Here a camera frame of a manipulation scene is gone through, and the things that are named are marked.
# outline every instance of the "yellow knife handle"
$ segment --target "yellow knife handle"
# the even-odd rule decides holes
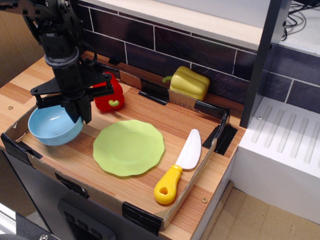
[[[182,173],[182,167],[172,165],[155,185],[154,198],[160,204],[172,203],[177,194],[177,185]]]

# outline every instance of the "light blue plastic bowl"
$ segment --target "light blue plastic bowl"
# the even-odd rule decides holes
[[[70,142],[81,132],[83,126],[81,117],[74,123],[65,108],[59,105],[37,108],[28,121],[29,131],[43,144],[49,146]]]

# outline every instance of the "wooden countertop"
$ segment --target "wooden countertop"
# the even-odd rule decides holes
[[[30,89],[53,77],[52,69],[46,65],[42,58],[0,88],[0,130],[2,133],[15,124],[19,118],[35,105],[36,99],[30,95]],[[158,103],[138,95],[139,90],[134,87],[122,84],[122,88],[126,99],[124,107],[119,111],[101,114],[95,107],[95,104],[92,103],[92,121],[83,127],[80,135],[73,141],[59,147],[45,147],[33,135],[28,133],[23,137],[23,142],[41,153],[43,155],[41,161],[47,165],[58,169],[63,174],[72,178],[88,183],[95,189],[111,195],[120,201],[128,202],[128,195],[124,194],[124,189],[128,189],[129,187],[129,185],[126,185],[126,182],[128,184],[135,182],[133,189],[142,193],[140,194],[141,198],[129,199],[129,202],[135,206],[139,206],[143,202],[148,212],[161,213],[166,210],[166,207],[157,204],[153,199],[153,195],[150,196],[153,193],[155,184],[170,165],[175,163],[192,128],[197,127],[199,129],[203,143],[219,123],[191,109],[171,102],[166,106],[160,106]],[[217,153],[212,155],[205,167],[204,173],[196,182],[171,223],[165,230],[159,232],[159,235],[165,239],[188,240],[192,238],[245,132],[244,128],[239,127],[242,111],[240,104],[212,95],[208,95],[207,100],[213,101],[218,106],[231,106],[232,116],[230,122],[233,127],[238,129],[238,132],[224,156]],[[149,112],[153,108],[153,105],[156,105],[159,112]],[[112,174],[106,174],[93,160],[92,143],[103,128],[113,122],[129,119],[151,122],[162,133],[166,152],[156,167],[139,177],[121,178]],[[207,152],[208,150],[202,147],[199,162],[204,159]],[[87,171],[88,174],[79,174],[79,168]],[[94,179],[87,177],[90,176],[90,173],[97,175],[97,177]],[[178,189],[177,195],[181,194],[183,186],[188,183],[192,175],[193,171],[186,171],[182,174],[181,186]],[[103,181],[111,181],[113,187],[106,187],[102,183]],[[203,203],[203,198],[206,198],[208,202]]]

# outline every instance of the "cardboard floor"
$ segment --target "cardboard floor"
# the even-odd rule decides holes
[[[233,188],[208,239],[319,240],[320,225]]]

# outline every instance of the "green plastic plate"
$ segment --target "green plastic plate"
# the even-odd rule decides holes
[[[100,167],[117,176],[139,175],[161,159],[162,134],[151,124],[128,120],[103,129],[93,143],[93,157]]]

